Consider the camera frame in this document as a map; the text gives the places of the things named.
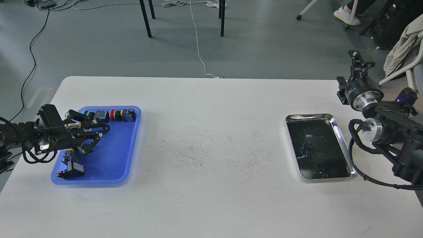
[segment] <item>metal tray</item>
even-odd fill
[[[348,147],[334,116],[289,115],[286,126],[303,178],[315,181],[356,176],[346,159]]]

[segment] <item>person's foot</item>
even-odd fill
[[[346,24],[349,24],[349,18],[351,17],[351,11],[345,11],[343,7],[340,7],[338,10],[336,10],[333,15],[338,18],[339,20],[345,22]],[[354,16],[354,19],[352,20],[351,25],[360,25],[361,21]]]

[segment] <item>black table leg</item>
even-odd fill
[[[148,4],[150,5],[151,18],[156,19],[156,15],[154,14],[153,2],[151,0],[148,0]]]
[[[223,36],[225,31],[225,2],[226,0],[220,0],[221,4],[219,5],[219,10],[222,10],[222,25],[220,26],[220,36]]]
[[[219,0],[219,18],[222,18],[222,8],[220,7],[222,5],[222,0]]]
[[[151,30],[150,30],[150,25],[148,24],[148,18],[147,18],[146,6],[144,5],[144,0],[140,0],[140,5],[141,5],[141,11],[143,12],[144,23],[146,24],[147,34],[148,34],[148,37],[151,38]]]

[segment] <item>blue plastic tray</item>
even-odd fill
[[[136,106],[87,106],[78,110],[95,112],[96,110],[133,109],[137,114],[135,122],[109,121],[110,131],[104,134],[92,153],[80,155],[79,164],[84,166],[83,176],[73,176],[61,179],[56,172],[66,169],[62,163],[65,150],[61,150],[56,158],[56,163],[51,173],[51,180],[58,185],[109,185],[123,182],[129,174],[132,153],[134,152],[135,139],[138,125],[140,124],[141,110]]]

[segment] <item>silver metal joint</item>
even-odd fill
[[[353,101],[355,110],[362,111],[364,107],[371,103],[379,102],[382,96],[377,91],[367,91],[358,95]]]
[[[76,123],[65,124],[65,128],[66,129],[81,128],[81,123],[80,122],[76,122]]]
[[[371,142],[376,142],[382,138],[385,132],[382,124],[374,118],[367,118],[365,121],[365,128],[361,130],[361,136]]]

